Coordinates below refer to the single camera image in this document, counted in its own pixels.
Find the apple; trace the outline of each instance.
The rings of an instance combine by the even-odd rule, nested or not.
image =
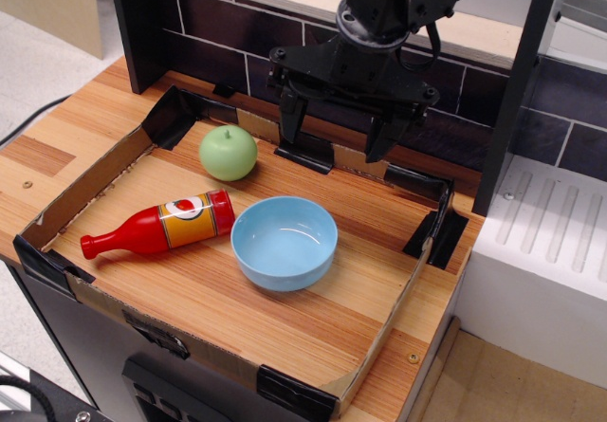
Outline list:
[[[198,154],[210,175],[231,182],[243,178],[253,169],[257,161],[257,144],[246,130],[235,125],[223,125],[204,136]]]

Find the red bottle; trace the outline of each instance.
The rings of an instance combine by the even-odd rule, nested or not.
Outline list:
[[[225,190],[180,199],[140,211],[118,229],[104,235],[80,239],[86,259],[110,249],[156,253],[228,234],[234,211]]]

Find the black cable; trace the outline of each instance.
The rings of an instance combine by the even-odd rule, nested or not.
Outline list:
[[[21,123],[17,128],[12,130],[8,136],[6,136],[2,140],[0,140],[0,147],[9,143],[15,136],[17,136],[19,133],[21,133],[30,123],[32,123],[34,121],[34,119],[36,119],[40,114],[45,112],[48,108],[51,108],[61,102],[64,102],[69,97],[71,97],[71,95],[67,95],[66,97],[59,98],[58,100],[55,100],[55,101],[51,101],[49,104],[45,104],[44,106],[42,106],[40,109],[38,109],[36,112],[34,112],[31,116],[29,116],[27,119],[25,119],[24,122]]]
[[[38,402],[42,405],[48,422],[57,422],[55,412],[53,411],[53,406],[50,404],[48,397],[30,382],[27,382],[17,376],[0,376],[0,386],[18,387],[19,389],[29,392],[31,396],[36,398],[36,400],[38,400]]]
[[[422,64],[409,64],[405,62],[402,58],[402,47],[399,47],[396,50],[396,58],[400,65],[413,73],[420,73],[422,71],[426,71],[430,68],[434,62],[438,59],[440,55],[440,36],[438,35],[438,28],[436,28],[436,23],[432,22],[431,24],[426,25],[426,30],[428,31],[428,37],[430,38],[430,43],[432,45],[432,57],[422,63]]]

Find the wooden surface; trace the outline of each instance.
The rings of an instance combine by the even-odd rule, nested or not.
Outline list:
[[[103,57],[97,0],[0,0],[0,10]]]
[[[16,264],[14,235],[135,129],[174,83],[209,93],[207,84],[169,73],[143,95],[134,95],[121,60],[0,153],[0,175],[6,181],[0,192],[4,260]],[[238,95],[230,102],[252,105]],[[251,106],[267,111],[274,107]],[[332,389],[359,365],[407,282],[416,260],[400,250],[429,207],[405,192],[346,171],[309,171],[275,156],[274,146],[264,141],[259,141],[253,173],[241,181],[220,183],[207,176],[197,160],[197,146],[213,126],[198,122],[171,152],[154,149],[144,156],[69,225],[52,248],[97,277],[95,287],[142,313],[245,360]],[[431,159],[429,164],[436,163]],[[30,188],[25,188],[26,181]],[[228,237],[153,257],[122,251],[91,262],[82,257],[77,245],[81,235],[107,232],[135,211],[218,187],[229,191],[236,214],[276,194],[302,195],[326,207],[340,230],[328,274],[304,291],[261,291],[238,270]],[[343,420],[397,420],[482,224],[469,213],[469,196],[459,193],[455,203],[471,221],[449,267],[443,271],[426,266]],[[45,221],[43,216],[38,220]],[[411,363],[410,354],[421,360]]]

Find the bottle label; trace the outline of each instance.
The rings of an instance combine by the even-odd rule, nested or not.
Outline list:
[[[181,247],[217,235],[212,203],[206,194],[158,206],[169,248]]]

